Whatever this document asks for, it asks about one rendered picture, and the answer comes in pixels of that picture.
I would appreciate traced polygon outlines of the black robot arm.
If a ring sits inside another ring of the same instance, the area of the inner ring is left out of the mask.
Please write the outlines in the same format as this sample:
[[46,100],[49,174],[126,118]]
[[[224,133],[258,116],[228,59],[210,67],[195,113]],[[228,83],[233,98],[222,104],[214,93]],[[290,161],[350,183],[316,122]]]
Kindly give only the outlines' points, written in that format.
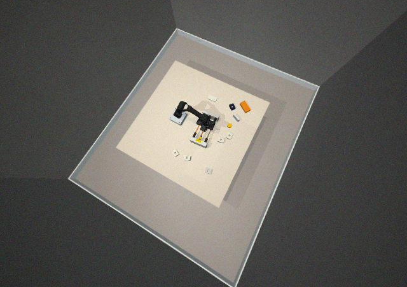
[[[202,123],[204,125],[208,125],[210,127],[214,127],[215,126],[215,122],[210,120],[210,117],[208,115],[205,114],[201,114],[200,112],[198,112],[197,110],[195,110],[194,108],[192,108],[192,106],[188,105],[187,109],[184,109],[185,105],[187,103],[184,101],[180,101],[176,111],[174,112],[174,116],[177,117],[178,119],[180,119],[180,117],[182,117],[182,112],[188,111],[192,114],[194,114],[195,116],[199,117],[200,121],[202,121]],[[206,132],[207,130],[207,126],[204,126],[202,124],[202,126],[200,127],[200,130],[203,132]]]

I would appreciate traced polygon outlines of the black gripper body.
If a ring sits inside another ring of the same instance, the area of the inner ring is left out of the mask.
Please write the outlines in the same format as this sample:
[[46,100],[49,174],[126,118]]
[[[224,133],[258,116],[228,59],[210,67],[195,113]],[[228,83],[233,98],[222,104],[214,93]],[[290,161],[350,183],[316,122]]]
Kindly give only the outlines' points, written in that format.
[[[200,121],[200,119],[197,120],[197,125],[202,125],[203,123]],[[204,125],[204,124],[203,124]],[[208,126],[208,125],[204,125],[204,126]],[[208,128],[210,130],[213,130],[213,127],[208,126]]]

